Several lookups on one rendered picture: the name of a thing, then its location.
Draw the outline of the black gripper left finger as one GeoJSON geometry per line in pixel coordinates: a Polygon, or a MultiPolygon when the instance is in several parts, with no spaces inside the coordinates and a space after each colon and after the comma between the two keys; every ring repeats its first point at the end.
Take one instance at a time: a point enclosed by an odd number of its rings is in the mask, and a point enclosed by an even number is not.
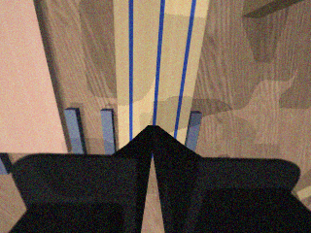
{"type": "Polygon", "coordinates": [[[33,203],[119,203],[123,233],[141,233],[154,142],[148,125],[113,154],[34,153],[11,175],[24,206],[33,203]]]}

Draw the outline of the pink flat strip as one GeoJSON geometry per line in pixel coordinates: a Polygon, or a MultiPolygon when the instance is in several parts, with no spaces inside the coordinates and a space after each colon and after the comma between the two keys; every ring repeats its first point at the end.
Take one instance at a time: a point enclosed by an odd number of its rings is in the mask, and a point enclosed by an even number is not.
{"type": "Polygon", "coordinates": [[[70,153],[40,0],[0,0],[0,152],[70,153]]]}

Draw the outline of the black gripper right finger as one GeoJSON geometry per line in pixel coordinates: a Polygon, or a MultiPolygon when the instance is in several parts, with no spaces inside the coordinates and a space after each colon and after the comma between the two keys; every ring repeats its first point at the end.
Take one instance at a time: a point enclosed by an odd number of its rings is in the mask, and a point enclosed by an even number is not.
{"type": "Polygon", "coordinates": [[[153,157],[165,233],[193,233],[212,188],[283,187],[301,170],[286,159],[202,157],[154,125],[153,157]]]}

